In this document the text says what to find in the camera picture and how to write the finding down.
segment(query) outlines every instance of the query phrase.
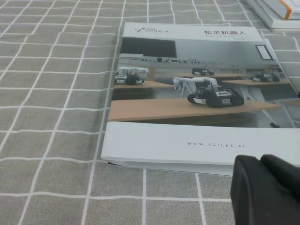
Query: table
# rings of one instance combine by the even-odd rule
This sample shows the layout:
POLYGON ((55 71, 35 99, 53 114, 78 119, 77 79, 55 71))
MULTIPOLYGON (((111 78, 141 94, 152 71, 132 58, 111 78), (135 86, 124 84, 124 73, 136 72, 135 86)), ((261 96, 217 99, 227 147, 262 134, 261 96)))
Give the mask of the table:
POLYGON ((280 105, 246 100, 244 105, 210 108, 194 105, 185 98, 112 101, 108 121, 138 121, 181 117, 224 115, 277 109, 280 105))
POLYGON ((295 120, 295 119, 292 118, 292 116, 290 114, 290 111, 287 108, 288 105, 300 107, 300 100, 293 100, 293 101, 282 102, 282 108, 283 108, 284 112, 286 113, 289 121, 291 122, 292 127, 293 128, 297 128, 296 123, 300 124, 300 121, 299 120, 295 120))
MULTIPOLYGON (((187 73, 176 73, 175 76, 183 76, 186 78, 193 78, 193 77, 205 77, 202 75, 194 75, 194 74, 187 74, 187 73)), ((249 74, 214 74, 214 75, 208 75, 207 77, 212 78, 233 78, 233 77, 248 77, 249 74)))
POLYGON ((173 88, 173 85, 159 83, 155 81, 144 81, 138 85, 115 84, 115 89, 138 89, 138 88, 173 88))
MULTIPOLYGON (((259 101, 259 102, 266 101, 261 90, 262 87, 290 84, 290 82, 287 79, 280 79, 279 82, 255 82, 252 80, 236 80, 236 81, 222 81, 222 82, 238 85, 245 100, 249 98, 253 101, 259 101)), ((262 112, 269 118, 269 120, 272 121, 272 123, 277 124, 265 110, 263 110, 262 112)))

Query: brochure cover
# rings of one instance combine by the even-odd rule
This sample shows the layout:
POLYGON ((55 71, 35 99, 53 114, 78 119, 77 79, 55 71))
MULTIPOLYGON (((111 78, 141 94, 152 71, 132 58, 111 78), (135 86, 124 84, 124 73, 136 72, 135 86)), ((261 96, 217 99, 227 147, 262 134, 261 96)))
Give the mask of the brochure cover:
POLYGON ((255 28, 126 23, 101 158, 223 175, 239 154, 300 165, 297 115, 255 28))

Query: black object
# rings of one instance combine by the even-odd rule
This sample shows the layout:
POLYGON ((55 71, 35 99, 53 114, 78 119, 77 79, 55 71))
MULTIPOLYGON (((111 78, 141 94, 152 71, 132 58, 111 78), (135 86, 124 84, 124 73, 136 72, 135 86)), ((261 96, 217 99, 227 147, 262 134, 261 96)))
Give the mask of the black object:
POLYGON ((193 68, 192 74, 196 75, 196 73, 200 73, 200 75, 214 75, 214 72, 209 71, 207 68, 193 68))
POLYGON ((120 53, 177 58, 175 41, 123 37, 120 53))
POLYGON ((144 83, 144 80, 138 74, 116 75, 114 83, 136 85, 144 83))
POLYGON ((190 103, 198 104, 198 105, 206 105, 206 98, 208 96, 208 91, 204 87, 199 87, 193 94, 189 94, 187 96, 187 100, 190 103))
POLYGON ((237 156, 231 200, 236 225, 299 225, 300 170, 273 155, 237 156))
POLYGON ((250 78, 256 82, 279 82, 280 79, 275 74, 255 74, 250 78))
POLYGON ((235 89, 223 89, 222 87, 218 87, 218 89, 219 91, 213 91, 200 88, 195 93, 189 94, 187 99, 190 103, 206 104, 212 108, 239 106, 245 103, 244 98, 235 89))

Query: wooden desk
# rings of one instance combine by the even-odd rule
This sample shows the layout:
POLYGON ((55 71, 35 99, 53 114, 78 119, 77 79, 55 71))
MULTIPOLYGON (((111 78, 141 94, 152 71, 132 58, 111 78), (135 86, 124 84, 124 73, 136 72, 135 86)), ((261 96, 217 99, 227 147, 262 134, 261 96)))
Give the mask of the wooden desk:
POLYGON ((186 74, 186 73, 176 73, 175 76, 183 76, 185 78, 193 78, 193 77, 212 77, 212 78, 227 78, 227 77, 248 77, 249 74, 214 74, 208 76, 202 75, 194 75, 194 74, 186 74))
POLYGON ((247 85, 247 86, 270 86, 270 85, 290 84, 288 79, 280 79, 279 82, 256 82, 256 81, 252 81, 252 80, 237 80, 237 81, 222 81, 222 82, 247 85))
POLYGON ((115 89, 138 89, 138 88, 173 88, 173 85, 159 83, 155 81, 144 81, 138 85, 115 84, 115 89))
POLYGON ((181 117, 224 115, 277 109, 280 105, 245 101, 244 105, 227 108, 210 108, 194 105, 185 98, 117 100, 112 101, 108 121, 157 120, 181 117))
POLYGON ((296 120, 296 119, 292 118, 292 115, 291 115, 290 111, 288 110, 287 105, 300 107, 300 100, 282 102, 282 108, 283 108, 284 112, 286 113, 289 121, 291 122, 292 127, 297 128, 296 123, 300 124, 300 120, 296 120))

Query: agilex logo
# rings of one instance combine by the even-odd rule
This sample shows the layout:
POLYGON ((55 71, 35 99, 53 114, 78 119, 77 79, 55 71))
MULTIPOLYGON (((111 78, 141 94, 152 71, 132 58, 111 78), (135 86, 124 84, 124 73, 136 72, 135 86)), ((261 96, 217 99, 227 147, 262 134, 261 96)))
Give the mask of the agilex logo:
POLYGON ((150 32, 150 33, 169 33, 168 30, 159 30, 159 29, 156 29, 156 28, 145 28, 145 27, 142 27, 142 28, 139 28, 139 29, 136 29, 136 32, 150 32))

